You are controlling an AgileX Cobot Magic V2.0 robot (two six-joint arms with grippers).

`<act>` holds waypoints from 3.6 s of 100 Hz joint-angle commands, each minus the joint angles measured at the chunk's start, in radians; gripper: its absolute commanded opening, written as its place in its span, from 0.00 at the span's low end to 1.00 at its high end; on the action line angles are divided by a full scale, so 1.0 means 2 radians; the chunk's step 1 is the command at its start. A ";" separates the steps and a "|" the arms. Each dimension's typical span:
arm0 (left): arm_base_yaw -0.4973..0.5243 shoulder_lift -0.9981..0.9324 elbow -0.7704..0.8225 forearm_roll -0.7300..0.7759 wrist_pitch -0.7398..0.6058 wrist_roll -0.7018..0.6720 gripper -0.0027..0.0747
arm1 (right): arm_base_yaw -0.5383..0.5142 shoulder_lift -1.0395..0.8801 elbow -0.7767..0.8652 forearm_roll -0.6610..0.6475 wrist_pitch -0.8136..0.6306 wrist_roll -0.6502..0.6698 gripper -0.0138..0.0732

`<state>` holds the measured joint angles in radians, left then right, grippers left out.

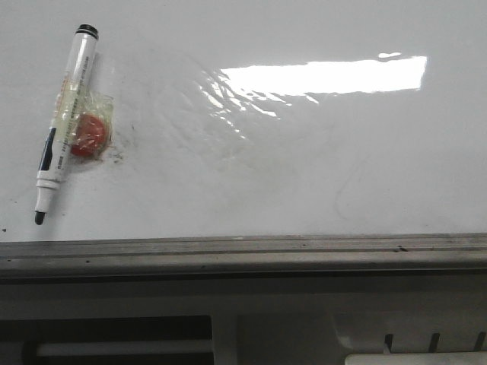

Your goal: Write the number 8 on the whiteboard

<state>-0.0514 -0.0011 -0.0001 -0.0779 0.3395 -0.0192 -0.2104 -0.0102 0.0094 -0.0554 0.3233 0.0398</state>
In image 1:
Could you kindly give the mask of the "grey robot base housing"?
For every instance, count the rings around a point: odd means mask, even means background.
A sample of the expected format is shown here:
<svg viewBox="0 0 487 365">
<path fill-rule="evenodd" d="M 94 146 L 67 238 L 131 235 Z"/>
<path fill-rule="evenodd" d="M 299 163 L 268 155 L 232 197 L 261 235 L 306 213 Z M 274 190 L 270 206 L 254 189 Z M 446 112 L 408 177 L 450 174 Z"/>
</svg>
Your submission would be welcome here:
<svg viewBox="0 0 487 365">
<path fill-rule="evenodd" d="M 486 362 L 486 277 L 12 281 L 3 364 Z"/>
</svg>

